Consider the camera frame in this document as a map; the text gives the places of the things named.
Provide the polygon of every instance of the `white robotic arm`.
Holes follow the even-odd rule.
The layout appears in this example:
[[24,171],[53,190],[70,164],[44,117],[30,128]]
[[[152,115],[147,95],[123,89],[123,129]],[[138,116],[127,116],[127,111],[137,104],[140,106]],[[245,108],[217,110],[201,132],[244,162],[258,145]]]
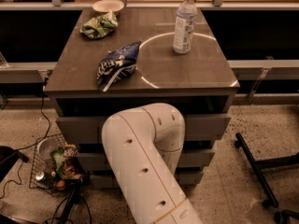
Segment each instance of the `white robotic arm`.
[[105,122],[103,146],[137,224],[202,223],[173,177],[184,134],[184,118],[167,104],[124,110]]

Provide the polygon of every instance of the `plastic container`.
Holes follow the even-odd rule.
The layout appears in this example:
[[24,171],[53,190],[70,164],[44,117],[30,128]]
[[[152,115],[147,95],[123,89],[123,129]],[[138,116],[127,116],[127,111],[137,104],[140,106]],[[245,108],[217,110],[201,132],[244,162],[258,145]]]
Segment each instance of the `plastic container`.
[[178,7],[173,50],[179,54],[188,53],[191,49],[197,7],[194,0],[184,0]]

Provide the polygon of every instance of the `bowl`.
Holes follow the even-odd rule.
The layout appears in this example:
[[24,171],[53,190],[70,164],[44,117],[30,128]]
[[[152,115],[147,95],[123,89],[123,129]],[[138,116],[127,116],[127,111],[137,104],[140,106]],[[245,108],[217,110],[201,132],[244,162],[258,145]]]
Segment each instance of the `bowl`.
[[117,16],[123,9],[124,3],[120,0],[101,0],[93,4],[93,10],[100,13],[108,13],[110,10]]
[[56,139],[46,138],[40,141],[37,145],[37,153],[43,160],[50,158],[50,153],[59,149],[59,143]]

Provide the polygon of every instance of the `floor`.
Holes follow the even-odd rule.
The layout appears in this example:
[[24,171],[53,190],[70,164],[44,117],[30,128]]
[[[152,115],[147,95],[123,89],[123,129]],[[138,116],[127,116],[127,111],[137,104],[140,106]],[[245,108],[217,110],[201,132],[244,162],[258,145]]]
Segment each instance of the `floor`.
[[[184,189],[199,217],[205,224],[267,224],[275,223],[274,208],[265,209],[265,195],[249,167],[241,149],[234,146],[235,134],[242,133],[255,159],[268,159],[295,154],[299,150],[299,97],[257,97],[249,105],[244,97],[236,97],[229,114],[231,121],[216,142],[216,154],[196,187]],[[48,122],[41,114],[39,99],[8,100],[0,110],[0,146],[27,147],[44,136]],[[43,113],[50,119],[49,134],[59,133],[57,114],[46,101]],[[54,215],[64,195],[49,195],[29,189],[34,148],[22,151],[30,160],[20,170],[21,185],[9,182],[0,200],[0,213],[43,223]],[[19,181],[17,161],[0,184],[0,197],[8,180]],[[299,210],[299,172],[297,167],[264,171],[266,179],[279,200],[279,209]],[[93,223],[135,223],[130,209],[118,189],[81,190],[90,208]],[[64,205],[58,209],[61,213]],[[70,223],[89,223],[88,209],[83,201],[76,204],[69,216]]]

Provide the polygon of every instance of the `wire basket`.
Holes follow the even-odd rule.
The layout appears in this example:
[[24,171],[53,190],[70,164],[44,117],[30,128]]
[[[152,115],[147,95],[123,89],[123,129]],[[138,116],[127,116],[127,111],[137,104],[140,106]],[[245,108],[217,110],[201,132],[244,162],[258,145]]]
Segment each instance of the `wire basket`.
[[[61,149],[64,148],[65,140],[64,140],[64,137],[62,134],[55,134],[52,136],[47,136],[47,138],[55,139],[58,142],[60,148]],[[37,151],[37,146],[36,146],[34,157],[33,157],[33,162],[32,162],[29,188],[30,189],[38,189],[41,191],[45,191],[49,194],[53,194],[53,193],[58,192],[58,190],[56,189],[56,187],[54,185],[49,185],[49,183],[47,184],[46,182],[38,182],[36,180],[36,175],[40,171],[45,171],[46,166],[47,166],[46,161],[39,156],[38,151]]]

